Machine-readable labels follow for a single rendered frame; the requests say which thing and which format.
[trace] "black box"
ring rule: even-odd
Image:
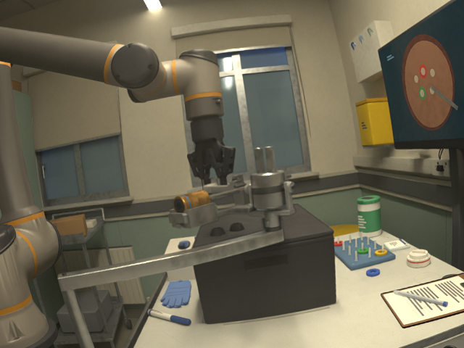
[[[205,323],[264,318],[336,302],[334,232],[298,204],[295,210],[281,218],[282,243],[194,266]],[[193,248],[263,230],[261,217],[226,215],[202,226]]]

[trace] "white cap with red stripe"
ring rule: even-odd
[[[427,250],[416,249],[407,256],[407,265],[412,268],[421,268],[430,265],[430,254]]]

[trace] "blue pegboard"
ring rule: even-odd
[[[365,248],[370,247],[371,257],[369,254],[358,254],[357,261],[355,261],[355,250],[361,249],[361,243],[364,243]],[[348,246],[351,245],[351,256],[348,256]],[[373,265],[378,265],[379,263],[394,260],[397,258],[395,254],[386,250],[386,255],[376,256],[374,250],[374,241],[370,241],[368,244],[367,237],[364,237],[361,241],[360,238],[357,239],[357,248],[355,247],[355,239],[345,241],[345,250],[342,250],[342,246],[335,246],[335,255],[342,261],[350,270],[359,270],[360,268],[366,268]],[[382,249],[382,246],[377,244],[377,250]]]

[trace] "yellow bin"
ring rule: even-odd
[[[392,121],[386,98],[359,101],[356,111],[363,146],[393,144]]]

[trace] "monitor stand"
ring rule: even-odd
[[[452,189],[452,266],[464,270],[464,149],[449,149]]]

